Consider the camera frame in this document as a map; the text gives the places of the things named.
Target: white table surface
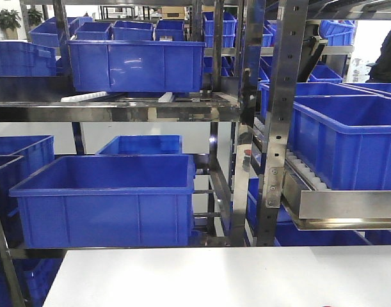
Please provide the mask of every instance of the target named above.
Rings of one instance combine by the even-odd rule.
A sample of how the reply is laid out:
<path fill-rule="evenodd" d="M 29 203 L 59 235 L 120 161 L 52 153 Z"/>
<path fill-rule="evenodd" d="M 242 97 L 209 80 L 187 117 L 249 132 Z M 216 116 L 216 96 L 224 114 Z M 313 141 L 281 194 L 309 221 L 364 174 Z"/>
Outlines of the white table surface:
<path fill-rule="evenodd" d="M 69 251 L 45 307 L 391 307 L 391 246 Z"/>

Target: person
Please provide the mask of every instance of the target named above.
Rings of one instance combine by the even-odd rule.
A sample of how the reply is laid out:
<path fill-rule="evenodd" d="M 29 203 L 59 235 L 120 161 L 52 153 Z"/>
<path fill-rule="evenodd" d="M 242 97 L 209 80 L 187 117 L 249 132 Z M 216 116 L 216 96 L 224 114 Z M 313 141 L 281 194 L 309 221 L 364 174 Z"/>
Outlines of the person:
<path fill-rule="evenodd" d="M 391 30 L 386 36 L 380 49 L 380 57 L 369 72 L 372 83 L 391 83 Z"/>

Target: potted plant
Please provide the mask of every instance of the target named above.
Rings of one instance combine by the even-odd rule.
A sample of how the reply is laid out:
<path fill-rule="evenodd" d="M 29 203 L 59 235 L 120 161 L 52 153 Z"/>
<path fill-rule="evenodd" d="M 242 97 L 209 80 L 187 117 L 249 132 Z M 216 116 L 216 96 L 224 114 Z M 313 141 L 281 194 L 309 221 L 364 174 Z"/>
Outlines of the potted plant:
<path fill-rule="evenodd" d="M 1 10 L 0 11 L 0 28 L 4 32 L 7 40 L 17 39 L 17 29 L 20 28 L 19 21 L 22 20 L 18 11 Z"/>
<path fill-rule="evenodd" d="M 42 23 L 43 14 L 35 8 L 28 9 L 28 16 L 30 29 L 34 29 Z"/>

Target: blue plastic bin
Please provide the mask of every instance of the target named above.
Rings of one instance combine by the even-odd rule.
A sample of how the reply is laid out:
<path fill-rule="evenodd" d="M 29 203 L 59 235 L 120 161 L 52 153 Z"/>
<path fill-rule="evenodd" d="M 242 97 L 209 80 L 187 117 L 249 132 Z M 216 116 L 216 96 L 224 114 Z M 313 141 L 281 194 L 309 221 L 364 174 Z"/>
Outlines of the blue plastic bin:
<path fill-rule="evenodd" d="M 23 156 L 0 155 L 0 220 L 10 244 L 23 241 L 17 201 L 9 198 L 9 189 L 25 178 L 24 166 Z"/>
<path fill-rule="evenodd" d="M 293 223 L 276 227 L 281 246 L 363 246 L 372 245 L 354 230 L 299 231 Z"/>
<path fill-rule="evenodd" d="M 26 42 L 0 42 L 0 77 L 56 75 L 56 51 Z"/>
<path fill-rule="evenodd" d="M 374 245 L 391 245 L 391 230 L 367 230 L 365 238 Z"/>
<path fill-rule="evenodd" d="M 204 68 L 203 72 L 205 74 L 211 74 L 212 73 L 212 58 L 209 56 L 206 56 L 203 58 Z M 226 57 L 222 57 L 221 60 L 221 75 L 223 77 L 228 77 L 230 75 L 231 65 L 228 63 L 228 60 Z"/>
<path fill-rule="evenodd" d="M 184 21 L 183 20 L 159 20 L 157 22 L 156 40 L 162 36 L 170 36 L 173 41 L 184 41 Z"/>
<path fill-rule="evenodd" d="M 24 277 L 32 298 L 32 306 L 42 307 L 53 281 L 59 271 L 62 259 L 18 260 L 17 267 L 24 271 Z M 0 268 L 0 307 L 12 307 L 8 287 Z"/>
<path fill-rule="evenodd" d="M 289 147 L 333 190 L 391 190 L 391 98 L 296 97 Z"/>
<path fill-rule="evenodd" d="M 28 176 L 54 160 L 53 136 L 0 136 L 0 155 L 22 155 Z"/>
<path fill-rule="evenodd" d="M 68 42 L 77 91 L 198 92 L 202 42 Z"/>
<path fill-rule="evenodd" d="M 204 35 L 204 41 L 208 48 L 214 47 L 214 35 Z M 235 43 L 235 35 L 223 35 L 222 36 L 222 47 L 232 48 Z"/>
<path fill-rule="evenodd" d="M 264 34 L 262 35 L 262 47 L 270 47 L 272 44 L 273 34 L 267 27 L 264 27 Z"/>
<path fill-rule="evenodd" d="M 152 40 L 151 22 L 116 21 L 113 26 L 115 40 Z"/>
<path fill-rule="evenodd" d="M 262 92 L 261 113 L 266 116 L 267 104 L 269 102 L 269 85 L 267 82 L 259 82 L 258 89 Z M 335 83 L 298 83 L 296 85 L 296 96 L 359 96 L 359 95 L 376 95 L 371 91 L 360 88 L 349 88 L 343 84 Z"/>
<path fill-rule="evenodd" d="M 214 35 L 214 12 L 205 12 L 203 15 L 203 33 L 205 35 Z M 228 12 L 223 14 L 223 35 L 234 35 L 236 30 L 236 18 Z"/>
<path fill-rule="evenodd" d="M 62 157 L 10 189 L 29 248 L 186 246 L 190 155 Z"/>
<path fill-rule="evenodd" d="M 182 136 L 117 136 L 96 155 L 182 154 Z"/>
<path fill-rule="evenodd" d="M 391 83 L 345 83 L 344 85 L 391 97 Z"/>
<path fill-rule="evenodd" d="M 85 22 L 76 30 L 78 40 L 110 40 L 110 22 Z"/>
<path fill-rule="evenodd" d="M 248 220 L 252 229 L 257 226 L 257 198 L 258 198 L 259 178 L 250 178 L 248 186 L 248 206 L 246 208 L 246 219 Z M 286 212 L 284 207 L 279 208 L 278 224 L 289 223 L 292 221 L 290 215 Z"/>
<path fill-rule="evenodd" d="M 309 82 L 342 83 L 343 78 L 327 65 L 320 63 L 315 66 L 309 76 Z"/>

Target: bin handle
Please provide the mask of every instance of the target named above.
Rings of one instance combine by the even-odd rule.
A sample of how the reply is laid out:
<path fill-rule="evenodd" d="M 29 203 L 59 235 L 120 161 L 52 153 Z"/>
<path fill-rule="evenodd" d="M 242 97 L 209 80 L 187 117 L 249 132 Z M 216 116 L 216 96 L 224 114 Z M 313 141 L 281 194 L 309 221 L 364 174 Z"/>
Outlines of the bin handle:
<path fill-rule="evenodd" d="M 42 58 L 51 58 L 52 56 L 51 52 L 47 50 L 39 50 L 38 55 Z"/>

